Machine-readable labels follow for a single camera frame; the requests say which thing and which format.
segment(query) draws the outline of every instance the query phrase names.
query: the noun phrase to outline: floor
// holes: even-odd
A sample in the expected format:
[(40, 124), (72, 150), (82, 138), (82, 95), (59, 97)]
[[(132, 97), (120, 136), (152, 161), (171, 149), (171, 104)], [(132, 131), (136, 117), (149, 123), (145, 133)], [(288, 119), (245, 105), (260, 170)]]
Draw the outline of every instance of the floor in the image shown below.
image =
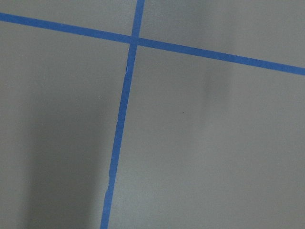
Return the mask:
[(0, 2), (0, 228), (302, 229), (305, 2)]

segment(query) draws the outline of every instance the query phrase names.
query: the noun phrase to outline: vertical blue line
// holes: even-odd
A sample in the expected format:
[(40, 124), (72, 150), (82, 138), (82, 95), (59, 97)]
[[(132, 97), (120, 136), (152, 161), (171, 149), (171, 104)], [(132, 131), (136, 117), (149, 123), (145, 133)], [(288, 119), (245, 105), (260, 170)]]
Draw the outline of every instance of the vertical blue line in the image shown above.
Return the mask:
[[(144, 0), (137, 0), (135, 15), (132, 26), (132, 37), (138, 39), (141, 28), (141, 21), (144, 9)], [(132, 83), (132, 74), (135, 63), (135, 56), (137, 52), (137, 43), (131, 43), (129, 45), (128, 57), (127, 57), (127, 66), (126, 66), (126, 74), (123, 83), (123, 89), (121, 94), (120, 108), (118, 114), (118, 121), (115, 129), (115, 136), (112, 148), (112, 156), (109, 168), (109, 184), (108, 189), (105, 194), (101, 227), (100, 229), (107, 229), (110, 218), (110, 211), (112, 205), (112, 197), (116, 179), (116, 173), (119, 163), (120, 149), (122, 143), (122, 136), (124, 131), (124, 124), (127, 112), (127, 105), (129, 99), (129, 92)]]

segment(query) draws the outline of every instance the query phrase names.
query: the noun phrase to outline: blue line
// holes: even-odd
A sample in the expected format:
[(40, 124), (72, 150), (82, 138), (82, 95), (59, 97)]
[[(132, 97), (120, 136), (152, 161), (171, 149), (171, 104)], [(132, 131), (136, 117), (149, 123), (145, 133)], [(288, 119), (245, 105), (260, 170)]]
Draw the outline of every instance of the blue line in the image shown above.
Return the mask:
[[(141, 20), (143, 15), (144, 8), (144, 0), (137, 0), (136, 10), (134, 14), (133, 27), (132, 27), (132, 37), (136, 40), (139, 38)], [(109, 168), (109, 184), (105, 194), (103, 212), (102, 212), (102, 220), (100, 229), (107, 229), (110, 218), (110, 211), (112, 205), (113, 191), (116, 179), (116, 173), (119, 163), (120, 150), (122, 144), (122, 137), (124, 131), (124, 124), (127, 112), (127, 105), (130, 93), (130, 87), (132, 83), (132, 74), (135, 63), (135, 57), (137, 53), (137, 43), (131, 43), (129, 46), (128, 57), (127, 57), (127, 66), (126, 66), (126, 74), (123, 83), (121, 102), (118, 114), (118, 121), (115, 129), (115, 136), (112, 148), (112, 156)]]
[(233, 62), (233, 63), (240, 63), (245, 64), (249, 66), (254, 67), (260, 67), (260, 68), (266, 68), (286, 73), (293, 73), (298, 75), (305, 75), (305, 68), (303, 67), (297, 67), (287, 64), (281, 64), (281, 63), (275, 63), (275, 62), (269, 62), (269, 61), (263, 61), (243, 56), (237, 56), (232, 54), (226, 54), (222, 52), (215, 52), (205, 49), (198, 49), (193, 48), (189, 46), (183, 46), (178, 44), (172, 44), (172, 43), (166, 43), (166, 42), (159, 42), (159, 41), (153, 41), (149, 39), (139, 38), (140, 33), (140, 26), (141, 26), (141, 19), (144, 1), (139, 0), (137, 2), (136, 6), (136, 14), (133, 22), (133, 28), (132, 28), (132, 36), (112, 33), (112, 32), (106, 32), (106, 31), (100, 31), (100, 30), (94, 30), (94, 29), (88, 29), (84, 27), (79, 26), (73, 26), (73, 25), (67, 25), (67, 24), (61, 24), (51, 21), (44, 21), (44, 20), (38, 20), (33, 18), (27, 18), (27, 17), (21, 17), (6, 13), (0, 13), (0, 21), (6, 21), (16, 24), (22, 24), (22, 25), (28, 25), (38, 28), (44, 28), (48, 30), (54, 30), (54, 31), (61, 31), (61, 32), (67, 32), (67, 33), (73, 33), (88, 37), (94, 37), (94, 38), (100, 38), (100, 39), (106, 39), (110, 41), (116, 41), (116, 42), (123, 42), (123, 43), (129, 43), (129, 44), (136, 44), (144, 47), (150, 47), (155, 49), (161, 49), (161, 50), (167, 50), (171, 52), (178, 52), (178, 53), (184, 53), (194, 56), (201, 56), (206, 57), (210, 59), (215, 60), (221, 60), (221, 61), (227, 61), (227, 62)]
[(233, 62), (233, 63), (240, 63), (245, 65), (250, 65), (254, 67), (260, 67), (260, 68), (266, 68), (271, 70), (277, 70), (281, 72), (286, 73), (294, 73), (299, 75), (305, 75), (305, 68), (281, 64), (281, 63), (275, 63), (275, 62), (269, 62), (269, 61), (263, 61), (248, 57), (242, 57), (232, 54), (226, 54), (222, 52), (215, 52), (205, 49), (197, 49), (192, 48), (188, 46), (178, 45), (178, 44), (171, 44), (171, 43), (165, 43), (165, 42), (159, 42), (159, 41), (153, 41), (149, 39), (140, 38), (138, 40), (138, 45), (154, 48), (154, 49), (161, 49), (166, 51), (172, 51), (172, 52), (178, 52), (178, 53), (184, 53), (194, 56), (201, 56), (206, 57), (210, 59), (220, 60), (220, 61), (227, 61), (227, 62)]
[(115, 42), (123, 42), (123, 43), (131, 43), (132, 38), (131, 36), (117, 34), (113, 32), (106, 32), (106, 31), (100, 31), (100, 30), (94, 30), (94, 29), (88, 29), (84, 27), (74, 26), (74, 25), (67, 25), (67, 24), (61, 24), (51, 21), (44, 21), (34, 18), (27, 18), (27, 17), (21, 17), (6, 13), (0, 13), (0, 21), (5, 22), (11, 22), (15, 24), (21, 24), (21, 25), (28, 25), (32, 27), (38, 27), (48, 30), (55, 30), (60, 32), (68, 32), (73, 33), (77, 35), (83, 35), (87, 37), (94, 37), (94, 38), (100, 38), (100, 39), (106, 39), (110, 41)]

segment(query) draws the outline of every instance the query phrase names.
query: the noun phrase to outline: blue tape strip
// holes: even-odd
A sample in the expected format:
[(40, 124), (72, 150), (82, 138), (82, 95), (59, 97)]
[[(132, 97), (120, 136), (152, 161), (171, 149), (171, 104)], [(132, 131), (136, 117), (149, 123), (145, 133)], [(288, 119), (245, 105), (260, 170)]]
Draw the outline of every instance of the blue tape strip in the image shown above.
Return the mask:
[(192, 48), (192, 47), (178, 45), (178, 44), (158, 42), (158, 41), (140, 38), (138, 40), (138, 45), (144, 46), (144, 47), (149, 47), (149, 48), (154, 48), (154, 49), (179, 52), (179, 53), (184, 53), (184, 54), (189, 54), (189, 55), (194, 55), (194, 56), (201, 56), (201, 57), (206, 57), (206, 58), (215, 59), (215, 60), (240, 63), (240, 64), (250, 65), (250, 66), (254, 66), (254, 67), (277, 70), (277, 71), (286, 72), (286, 73), (305, 75), (305, 68), (301, 68), (301, 67), (295, 67), (295, 66), (291, 66), (291, 65), (263, 61), (263, 60), (242, 57), (242, 56), (237, 56), (237, 55), (232, 55), (232, 54), (226, 54), (226, 53), (222, 53), (222, 52), (215, 52), (215, 51), (210, 51), (210, 50), (205, 50), (205, 49), (197, 49), (197, 48)]
[(100, 31), (100, 30), (94, 30), (94, 29), (88, 29), (84, 27), (79, 26), (73, 26), (73, 25), (67, 25), (67, 24), (61, 24), (56, 22), (50, 22), (50, 21), (44, 21), (44, 20), (38, 20), (33, 18), (27, 18), (27, 17), (21, 17), (6, 13), (0, 13), (0, 21), (6, 21), (16, 24), (22, 24), (22, 25), (28, 25), (38, 28), (44, 28), (49, 30), (55, 30), (55, 31), (61, 31), (61, 32), (68, 32), (88, 37), (94, 37), (94, 38), (100, 38), (100, 39), (106, 39), (110, 41), (116, 41), (116, 42), (123, 42), (123, 43), (129, 43), (129, 44), (137, 44), (144, 47), (150, 47), (155, 49), (161, 49), (161, 50), (167, 50), (171, 52), (178, 52), (178, 53), (184, 53), (194, 56), (201, 56), (206, 58), (211, 58), (215, 60), (221, 60), (221, 61), (227, 61), (227, 62), (233, 62), (233, 63), (240, 63), (245, 65), (250, 65), (254, 67), (260, 67), (260, 68), (266, 68), (286, 73), (293, 73), (298, 75), (305, 75), (305, 68), (287, 65), (287, 64), (281, 64), (281, 63), (275, 63), (275, 62), (269, 62), (269, 61), (263, 61), (248, 57), (242, 57), (232, 54), (226, 54), (222, 52), (215, 52), (205, 49), (198, 49), (193, 48), (189, 46), (183, 46), (178, 44), (172, 44), (172, 43), (166, 43), (166, 42), (159, 42), (159, 41), (153, 41), (149, 39), (139, 38), (140, 33), (140, 26), (141, 26), (141, 18), (143, 11), (138, 10), (141, 9), (144, 5), (144, 1), (138, 1), (136, 6), (136, 12), (133, 28), (132, 28), (132, 36), (112, 33), (112, 32), (106, 32), (106, 31)]
[[(140, 34), (143, 8), (144, 8), (144, 0), (137, 0), (136, 10), (135, 10), (135, 15), (134, 15), (134, 20), (133, 20), (133, 26), (132, 26), (132, 37), (136, 38), (136, 40), (138, 39), (139, 34)], [(132, 83), (132, 74), (133, 74), (137, 47), (138, 46), (136, 43), (131, 43), (129, 46), (126, 74), (125, 74), (124, 83), (123, 83), (121, 102), (120, 102), (120, 108), (119, 108), (119, 114), (118, 114), (118, 121), (117, 121), (117, 125), (116, 125), (116, 130), (115, 130), (115, 136), (114, 136), (114, 142), (113, 142), (113, 148), (112, 148), (112, 156), (111, 156), (111, 162), (110, 162), (110, 168), (109, 168), (109, 184), (108, 184), (108, 189), (105, 194), (100, 229), (107, 229), (108, 224), (109, 224), (112, 197), (113, 197), (116, 173), (117, 173), (117, 168), (118, 168), (118, 163), (119, 163), (122, 136), (123, 136), (123, 131), (124, 131), (124, 124), (125, 124), (125, 118), (126, 118), (126, 112), (127, 112), (129, 92), (130, 92), (130, 87), (131, 87), (131, 83)]]
[(88, 29), (84, 27), (61, 24), (51, 21), (38, 20), (34, 18), (21, 17), (6, 13), (0, 13), (0, 21), (11, 22), (15, 24), (28, 25), (32, 27), (38, 27), (48, 30), (55, 30), (60, 32), (68, 32), (77, 35), (83, 35), (88, 37), (106, 39), (115, 42), (131, 43), (131, 36), (122, 35), (113, 32), (106, 32), (94, 29)]

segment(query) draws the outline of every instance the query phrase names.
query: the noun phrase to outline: gray surface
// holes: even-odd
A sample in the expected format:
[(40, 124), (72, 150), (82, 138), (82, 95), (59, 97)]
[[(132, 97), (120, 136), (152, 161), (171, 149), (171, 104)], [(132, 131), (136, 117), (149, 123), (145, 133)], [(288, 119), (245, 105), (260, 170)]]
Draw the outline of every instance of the gray surface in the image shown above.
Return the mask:
[(1, 0), (0, 12), (130, 35), (136, 0)]
[(141, 37), (304, 67), (303, 0), (146, 0)]
[(99, 228), (128, 45), (0, 27), (0, 228)]
[(304, 228), (304, 88), (139, 48), (109, 228)]

